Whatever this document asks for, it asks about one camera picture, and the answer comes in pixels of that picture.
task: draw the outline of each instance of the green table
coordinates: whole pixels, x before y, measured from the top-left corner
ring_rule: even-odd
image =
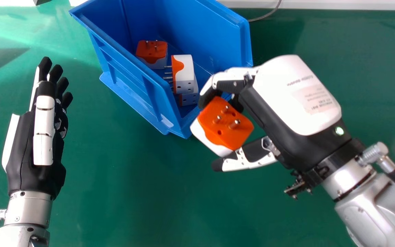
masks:
[[[199,141],[156,131],[99,81],[70,8],[66,0],[0,8],[0,208],[8,202],[1,153],[10,115],[27,110],[46,55],[62,65],[75,97],[51,246],[353,246],[322,188],[294,201],[282,192],[293,178],[281,165],[215,173],[216,156]],[[385,142],[395,160],[395,12],[279,10],[251,23],[251,39],[255,64],[300,55],[341,103],[351,133]]]

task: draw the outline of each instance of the sticker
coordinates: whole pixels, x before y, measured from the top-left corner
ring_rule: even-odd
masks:
[[[311,115],[327,111],[336,106],[333,97],[322,84],[305,87],[295,91],[292,95]]]

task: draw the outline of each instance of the blue plastic bin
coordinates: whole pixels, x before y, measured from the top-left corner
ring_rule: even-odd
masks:
[[[199,108],[178,106],[165,70],[135,57],[138,41],[166,41],[169,57],[191,54],[199,89],[215,72],[252,66],[248,21],[215,0],[90,0],[69,12],[89,32],[100,80],[163,134],[190,137]]]

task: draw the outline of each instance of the gray cable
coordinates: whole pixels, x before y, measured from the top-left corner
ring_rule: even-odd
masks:
[[[278,0],[277,6],[275,6],[275,8],[274,8],[273,10],[271,10],[269,13],[267,13],[267,14],[265,14],[265,15],[262,15],[262,16],[260,16],[260,17],[257,17],[257,18],[249,19],[248,22],[259,21],[259,20],[265,19],[266,17],[272,15],[273,13],[275,13],[275,11],[277,11],[277,9],[278,9],[280,3],[281,3],[281,0]]]

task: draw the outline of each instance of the robotic hand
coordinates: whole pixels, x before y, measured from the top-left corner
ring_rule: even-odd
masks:
[[[222,92],[232,94],[232,105],[219,97]],[[279,161],[295,176],[286,194],[296,199],[321,185],[358,246],[395,247],[395,164],[388,148],[381,142],[365,148],[351,137],[340,105],[301,58],[284,55],[212,75],[199,107],[191,131],[221,157],[213,170]],[[245,145],[252,124],[240,114],[243,108],[266,133]]]
[[[0,210],[0,247],[48,246],[51,205],[64,185],[61,163],[72,94],[63,69],[44,57],[36,69],[30,107],[12,114],[2,155],[10,200]]]

